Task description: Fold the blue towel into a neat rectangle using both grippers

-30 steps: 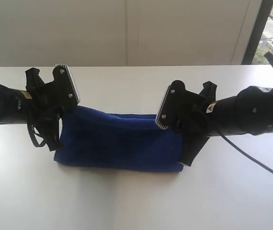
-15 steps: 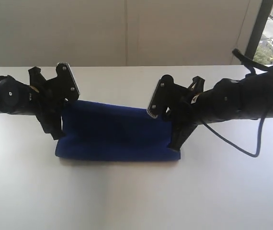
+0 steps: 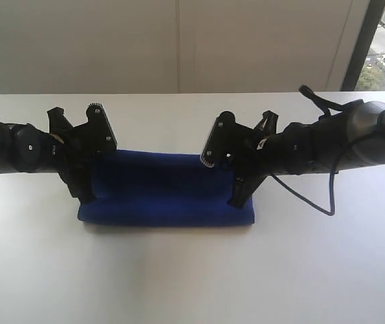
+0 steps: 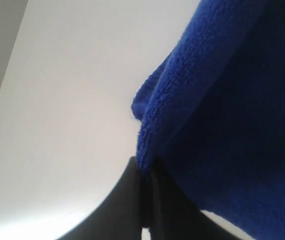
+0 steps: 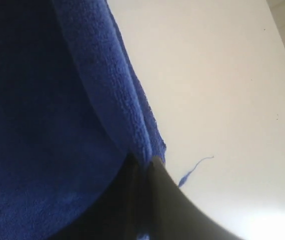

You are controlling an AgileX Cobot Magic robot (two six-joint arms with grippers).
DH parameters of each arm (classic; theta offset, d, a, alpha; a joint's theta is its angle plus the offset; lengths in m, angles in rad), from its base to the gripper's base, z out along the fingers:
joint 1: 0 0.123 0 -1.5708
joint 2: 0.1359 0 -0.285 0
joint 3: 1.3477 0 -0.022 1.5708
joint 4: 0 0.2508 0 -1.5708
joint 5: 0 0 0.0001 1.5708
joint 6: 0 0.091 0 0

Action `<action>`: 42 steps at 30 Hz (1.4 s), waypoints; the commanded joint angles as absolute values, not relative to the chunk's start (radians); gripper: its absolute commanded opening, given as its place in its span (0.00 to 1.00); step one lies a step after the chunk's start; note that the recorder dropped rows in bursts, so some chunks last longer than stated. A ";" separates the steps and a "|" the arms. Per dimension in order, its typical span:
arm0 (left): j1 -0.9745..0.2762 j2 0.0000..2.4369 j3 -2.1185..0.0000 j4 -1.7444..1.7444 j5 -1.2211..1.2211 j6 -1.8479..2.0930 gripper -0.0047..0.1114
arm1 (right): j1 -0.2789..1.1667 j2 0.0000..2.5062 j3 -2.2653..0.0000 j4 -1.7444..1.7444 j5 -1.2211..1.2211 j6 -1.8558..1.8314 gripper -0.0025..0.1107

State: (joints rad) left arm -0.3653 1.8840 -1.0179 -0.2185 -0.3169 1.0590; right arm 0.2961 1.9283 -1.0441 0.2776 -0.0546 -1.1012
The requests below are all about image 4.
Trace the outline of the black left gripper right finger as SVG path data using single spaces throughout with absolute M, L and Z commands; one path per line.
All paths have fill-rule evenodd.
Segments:
M 184 194 L 160 159 L 150 171 L 152 189 L 152 240 L 238 240 L 223 229 Z

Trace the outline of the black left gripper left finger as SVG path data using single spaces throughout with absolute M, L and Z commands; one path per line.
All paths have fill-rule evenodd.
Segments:
M 104 201 L 61 240 L 140 240 L 148 226 L 148 185 L 131 157 Z

